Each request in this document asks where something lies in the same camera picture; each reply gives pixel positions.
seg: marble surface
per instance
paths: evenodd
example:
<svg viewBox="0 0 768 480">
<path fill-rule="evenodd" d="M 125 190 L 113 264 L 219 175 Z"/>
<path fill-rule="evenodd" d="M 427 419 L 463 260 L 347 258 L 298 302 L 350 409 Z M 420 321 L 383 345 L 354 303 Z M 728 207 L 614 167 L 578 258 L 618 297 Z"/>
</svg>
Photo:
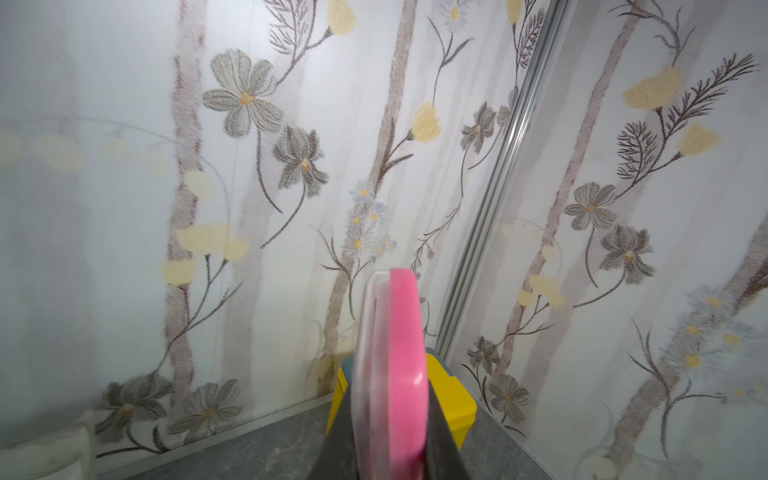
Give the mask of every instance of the marble surface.
<svg viewBox="0 0 768 480">
<path fill-rule="evenodd" d="M 132 477 L 130 480 L 272 480 L 309 474 L 330 403 Z M 462 457 L 474 480 L 550 480 L 491 416 L 478 409 Z"/>
</svg>

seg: clear plastic container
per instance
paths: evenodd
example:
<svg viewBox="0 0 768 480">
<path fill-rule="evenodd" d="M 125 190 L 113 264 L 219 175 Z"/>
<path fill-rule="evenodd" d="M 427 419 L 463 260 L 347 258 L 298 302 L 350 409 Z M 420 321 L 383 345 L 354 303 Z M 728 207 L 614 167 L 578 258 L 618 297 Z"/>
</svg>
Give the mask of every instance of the clear plastic container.
<svg viewBox="0 0 768 480">
<path fill-rule="evenodd" d="M 377 271 L 366 284 L 350 388 L 360 478 L 421 478 L 429 379 L 410 270 Z"/>
</svg>

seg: pink lid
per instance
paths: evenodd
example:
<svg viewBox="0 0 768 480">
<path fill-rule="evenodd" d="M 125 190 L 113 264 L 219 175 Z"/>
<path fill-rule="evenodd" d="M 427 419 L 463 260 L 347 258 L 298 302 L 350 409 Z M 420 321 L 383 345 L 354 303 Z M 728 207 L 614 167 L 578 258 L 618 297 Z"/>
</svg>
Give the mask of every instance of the pink lid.
<svg viewBox="0 0 768 480">
<path fill-rule="evenodd" d="M 389 271 L 389 460 L 392 478 L 421 478 L 429 377 L 419 289 L 411 270 Z"/>
</svg>

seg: yellow container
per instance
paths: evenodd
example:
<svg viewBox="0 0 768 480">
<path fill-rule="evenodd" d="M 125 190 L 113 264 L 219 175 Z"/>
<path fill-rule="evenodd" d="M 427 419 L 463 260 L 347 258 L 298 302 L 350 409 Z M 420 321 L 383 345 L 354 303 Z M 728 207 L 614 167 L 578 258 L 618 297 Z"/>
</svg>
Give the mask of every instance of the yellow container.
<svg viewBox="0 0 768 480">
<path fill-rule="evenodd" d="M 477 403 L 475 403 L 475 399 L 469 395 L 469 392 L 467 392 L 462 383 L 445 371 L 436 353 L 427 352 L 426 355 L 429 381 L 432 383 L 432 388 L 435 389 L 437 400 L 440 402 L 442 413 L 445 415 L 445 420 L 451 429 L 456 447 L 461 448 L 464 445 L 464 440 L 467 438 L 469 429 L 475 423 L 475 413 L 478 410 Z M 339 409 L 344 392 L 346 392 L 349 386 L 347 375 L 351 375 L 351 370 L 351 359 L 347 359 L 336 374 L 336 390 L 333 392 L 333 402 L 331 403 L 331 413 L 328 416 L 326 434 L 330 432 L 333 419 L 336 417 L 336 411 Z"/>
</svg>

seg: wall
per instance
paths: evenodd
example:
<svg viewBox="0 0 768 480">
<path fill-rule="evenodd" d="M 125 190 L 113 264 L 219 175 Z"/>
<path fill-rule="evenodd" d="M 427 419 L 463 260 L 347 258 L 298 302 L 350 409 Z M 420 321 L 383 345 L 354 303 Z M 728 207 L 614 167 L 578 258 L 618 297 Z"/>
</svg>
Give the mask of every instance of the wall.
<svg viewBox="0 0 768 480">
<path fill-rule="evenodd" d="M 438 312 L 544 19 L 527 2 L 6 2 L 2 441 L 99 468 L 331 390 L 374 269 Z"/>
<path fill-rule="evenodd" d="M 763 478 L 766 6 L 572 6 L 449 365 L 556 478 Z"/>
</svg>

